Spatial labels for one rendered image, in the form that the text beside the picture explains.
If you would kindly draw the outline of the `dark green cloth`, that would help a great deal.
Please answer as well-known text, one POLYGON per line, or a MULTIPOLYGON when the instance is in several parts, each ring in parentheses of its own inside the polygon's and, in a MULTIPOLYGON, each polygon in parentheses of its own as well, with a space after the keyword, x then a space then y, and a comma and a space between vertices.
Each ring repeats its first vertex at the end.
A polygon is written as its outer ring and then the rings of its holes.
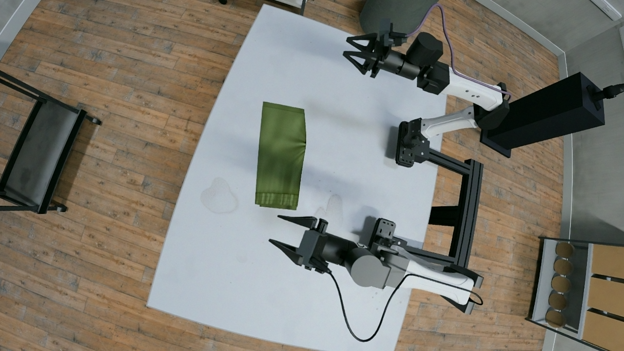
POLYGON ((263 102, 255 204, 296 211, 305 149, 305 109, 263 102))

